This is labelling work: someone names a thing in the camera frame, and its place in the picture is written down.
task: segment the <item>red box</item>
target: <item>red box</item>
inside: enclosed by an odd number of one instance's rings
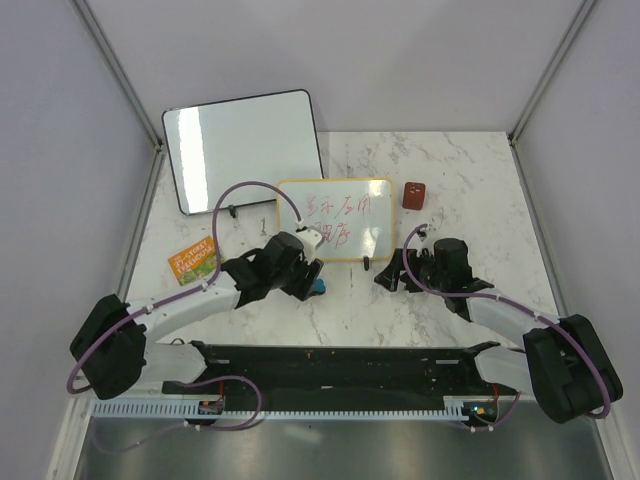
[[[402,208],[408,210],[422,210],[427,187],[424,183],[407,182],[404,184],[404,196],[402,197]]]

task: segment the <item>white wall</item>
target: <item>white wall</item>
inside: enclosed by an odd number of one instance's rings
[[[73,335],[113,292],[152,151],[65,0],[0,15],[0,476],[44,478]]]
[[[640,447],[640,3],[606,0],[519,145],[572,309],[618,370],[628,449]]]
[[[305,88],[320,130],[510,130],[580,0],[88,0],[156,129]]]

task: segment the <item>white marble table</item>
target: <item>white marble table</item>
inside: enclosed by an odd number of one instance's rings
[[[432,239],[465,240],[474,274],[506,295],[554,312],[551,289],[504,133],[321,133],[326,177],[389,177],[396,182],[396,244],[419,223]],[[402,209],[406,181],[427,186],[422,211]],[[226,258],[262,247],[276,233],[275,203],[243,207],[219,218]],[[211,215],[178,210],[169,162],[153,200],[129,298],[178,286],[167,259],[208,235]],[[505,342],[484,327],[451,314],[440,298],[390,293],[373,283],[387,262],[327,263],[327,293],[304,303],[271,292],[259,305],[190,325],[166,340],[214,344],[335,346],[471,346]]]

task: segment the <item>yellow-framed whiteboard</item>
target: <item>yellow-framed whiteboard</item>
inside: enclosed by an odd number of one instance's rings
[[[300,210],[305,225],[318,228],[324,261],[391,258],[395,249],[395,190],[389,178],[283,180],[278,188]],[[295,232],[296,217],[278,197],[278,228]]]

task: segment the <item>gray floor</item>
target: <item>gray floor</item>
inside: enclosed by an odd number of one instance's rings
[[[175,420],[93,419],[103,444],[125,446]],[[432,422],[266,421],[243,432],[179,429],[121,455],[83,447],[76,480],[610,479],[595,426],[548,420],[521,402],[493,433]]]

